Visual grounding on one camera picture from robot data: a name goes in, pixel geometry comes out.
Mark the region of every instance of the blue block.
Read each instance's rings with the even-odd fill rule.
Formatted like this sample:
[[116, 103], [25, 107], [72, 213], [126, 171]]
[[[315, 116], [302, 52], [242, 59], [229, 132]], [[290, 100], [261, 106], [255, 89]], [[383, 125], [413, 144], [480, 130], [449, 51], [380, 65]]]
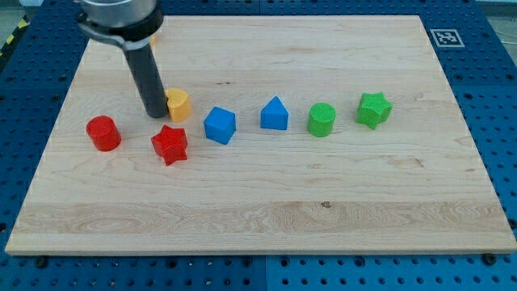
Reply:
[[277, 96], [269, 101], [260, 111], [261, 129], [286, 130], [288, 128], [288, 120], [289, 112]]
[[235, 113], [214, 107], [204, 120], [204, 132], [207, 138], [223, 145], [228, 144], [235, 133]]

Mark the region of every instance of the yellow arch block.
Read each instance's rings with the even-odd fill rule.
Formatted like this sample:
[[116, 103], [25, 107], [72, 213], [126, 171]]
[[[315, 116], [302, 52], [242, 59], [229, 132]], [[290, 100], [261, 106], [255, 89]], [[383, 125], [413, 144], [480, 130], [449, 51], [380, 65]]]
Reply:
[[166, 91], [167, 107], [169, 108], [170, 118], [174, 122], [181, 122], [191, 115], [192, 105], [188, 98], [188, 93], [178, 89], [171, 88]]

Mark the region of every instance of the red star-shaped block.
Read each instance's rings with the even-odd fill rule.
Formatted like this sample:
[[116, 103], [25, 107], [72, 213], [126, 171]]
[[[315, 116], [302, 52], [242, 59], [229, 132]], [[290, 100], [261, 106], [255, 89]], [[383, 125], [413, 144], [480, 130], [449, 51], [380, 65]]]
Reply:
[[165, 164], [187, 159], [187, 135], [185, 129], [172, 129], [163, 125], [162, 131], [151, 137], [154, 151], [163, 157]]

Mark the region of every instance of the blue pegboard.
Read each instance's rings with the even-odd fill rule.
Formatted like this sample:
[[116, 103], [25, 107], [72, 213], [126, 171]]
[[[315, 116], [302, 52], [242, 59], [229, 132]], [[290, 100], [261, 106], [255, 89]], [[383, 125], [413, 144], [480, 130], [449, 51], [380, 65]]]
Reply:
[[[420, 15], [506, 215], [517, 219], [517, 69], [472, 0], [170, 0], [168, 15]], [[2, 250], [87, 39], [72, 1], [45, 1], [0, 74]], [[439, 47], [455, 29], [464, 47]], [[0, 290], [517, 289], [517, 255], [13, 258]]]

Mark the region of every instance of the wooden board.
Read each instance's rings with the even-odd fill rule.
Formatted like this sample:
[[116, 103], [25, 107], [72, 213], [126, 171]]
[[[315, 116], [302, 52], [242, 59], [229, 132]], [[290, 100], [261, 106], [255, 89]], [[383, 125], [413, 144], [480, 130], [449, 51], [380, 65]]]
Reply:
[[[191, 94], [188, 161], [165, 167], [119, 49], [90, 42], [8, 242], [12, 255], [455, 254], [516, 250], [456, 100], [416, 16], [168, 17], [166, 87]], [[363, 92], [394, 103], [356, 124]], [[259, 128], [278, 95], [287, 131]], [[306, 132], [316, 102], [338, 117]], [[204, 137], [219, 105], [228, 145]], [[112, 116], [119, 148], [85, 127]]]

